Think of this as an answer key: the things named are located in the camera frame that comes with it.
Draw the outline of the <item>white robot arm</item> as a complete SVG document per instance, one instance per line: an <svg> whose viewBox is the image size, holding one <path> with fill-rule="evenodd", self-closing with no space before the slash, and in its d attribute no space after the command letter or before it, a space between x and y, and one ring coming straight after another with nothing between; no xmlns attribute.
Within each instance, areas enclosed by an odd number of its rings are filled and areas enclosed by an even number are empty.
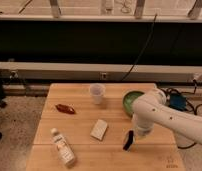
<svg viewBox="0 0 202 171"><path fill-rule="evenodd" d="M136 137L148 135L156 123L202 145L202 117L167 107L162 90L152 89L139 96L133 101L132 109Z"/></svg>

